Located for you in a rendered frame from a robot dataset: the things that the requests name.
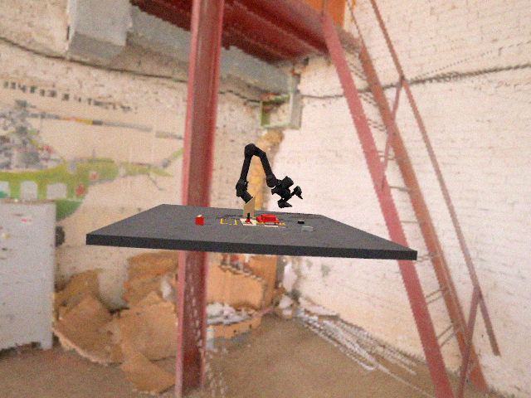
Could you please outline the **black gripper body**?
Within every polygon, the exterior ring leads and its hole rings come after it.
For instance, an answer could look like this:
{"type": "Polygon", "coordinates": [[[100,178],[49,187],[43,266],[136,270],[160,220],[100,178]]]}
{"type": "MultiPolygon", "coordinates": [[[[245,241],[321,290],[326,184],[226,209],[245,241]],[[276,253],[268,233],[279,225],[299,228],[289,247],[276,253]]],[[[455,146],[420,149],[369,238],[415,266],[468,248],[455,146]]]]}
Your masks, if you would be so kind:
{"type": "Polygon", "coordinates": [[[285,194],[281,196],[281,199],[277,202],[279,208],[283,208],[285,206],[285,202],[287,202],[294,194],[296,196],[299,196],[302,193],[301,188],[299,186],[294,188],[294,191],[292,193],[288,192],[285,189],[285,194]],[[284,200],[283,200],[284,198],[284,200]]]}

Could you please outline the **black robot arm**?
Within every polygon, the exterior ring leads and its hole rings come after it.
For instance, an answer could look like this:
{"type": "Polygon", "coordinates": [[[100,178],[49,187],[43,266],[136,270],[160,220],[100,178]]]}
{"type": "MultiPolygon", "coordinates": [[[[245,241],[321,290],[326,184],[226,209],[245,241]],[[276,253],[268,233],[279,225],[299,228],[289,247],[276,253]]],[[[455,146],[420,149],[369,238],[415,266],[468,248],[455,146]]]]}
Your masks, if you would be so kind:
{"type": "Polygon", "coordinates": [[[253,155],[260,158],[262,166],[265,171],[266,184],[268,187],[274,187],[271,189],[272,195],[275,193],[279,196],[285,194],[285,189],[291,192],[290,187],[294,184],[293,180],[289,177],[285,177],[283,180],[276,179],[275,175],[271,171],[270,164],[268,162],[266,152],[262,151],[255,144],[249,143],[245,146],[244,150],[245,159],[241,170],[241,176],[236,184],[236,196],[241,197],[245,203],[253,198],[247,191],[248,181],[246,180],[251,158],[253,155]]]}

